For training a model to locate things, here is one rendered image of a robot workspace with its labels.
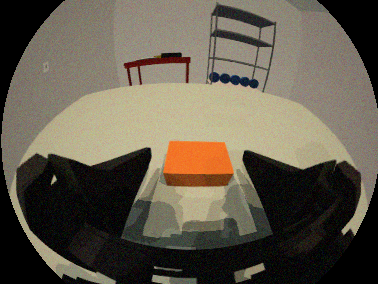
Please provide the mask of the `orange block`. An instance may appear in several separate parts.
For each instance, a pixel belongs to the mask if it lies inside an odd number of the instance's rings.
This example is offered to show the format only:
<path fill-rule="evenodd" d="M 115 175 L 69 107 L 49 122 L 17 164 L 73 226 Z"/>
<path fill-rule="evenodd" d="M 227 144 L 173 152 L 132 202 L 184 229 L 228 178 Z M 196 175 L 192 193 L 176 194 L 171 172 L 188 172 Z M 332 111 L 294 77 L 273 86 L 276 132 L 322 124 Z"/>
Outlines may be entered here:
<path fill-rule="evenodd" d="M 233 177 L 225 142 L 170 141 L 165 166 L 168 186 L 221 187 Z"/>

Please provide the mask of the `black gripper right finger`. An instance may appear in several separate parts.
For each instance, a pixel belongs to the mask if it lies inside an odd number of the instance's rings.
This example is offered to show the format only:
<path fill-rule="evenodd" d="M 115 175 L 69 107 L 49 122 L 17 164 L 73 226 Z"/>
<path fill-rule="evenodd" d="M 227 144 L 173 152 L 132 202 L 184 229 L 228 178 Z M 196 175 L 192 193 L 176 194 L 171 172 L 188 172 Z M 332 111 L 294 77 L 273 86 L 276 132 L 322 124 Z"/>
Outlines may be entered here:
<path fill-rule="evenodd" d="M 242 161 L 256 187 L 273 234 L 290 226 L 290 219 L 310 197 L 315 183 L 319 178 L 333 174 L 334 166 L 337 166 L 337 161 L 330 159 L 302 170 L 248 150 L 244 151 Z"/>

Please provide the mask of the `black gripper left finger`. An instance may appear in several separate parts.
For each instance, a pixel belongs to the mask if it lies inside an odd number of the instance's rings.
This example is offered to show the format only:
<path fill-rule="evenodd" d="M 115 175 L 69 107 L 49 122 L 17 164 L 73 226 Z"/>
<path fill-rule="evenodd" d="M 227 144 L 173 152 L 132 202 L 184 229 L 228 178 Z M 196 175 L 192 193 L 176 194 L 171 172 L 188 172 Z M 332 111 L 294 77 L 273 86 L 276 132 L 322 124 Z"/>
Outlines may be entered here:
<path fill-rule="evenodd" d="M 57 154 L 48 153 L 47 157 L 56 179 L 79 190 L 89 209 L 109 230 L 108 234 L 121 238 L 134 198 L 149 169 L 152 149 L 144 147 L 91 166 Z"/>

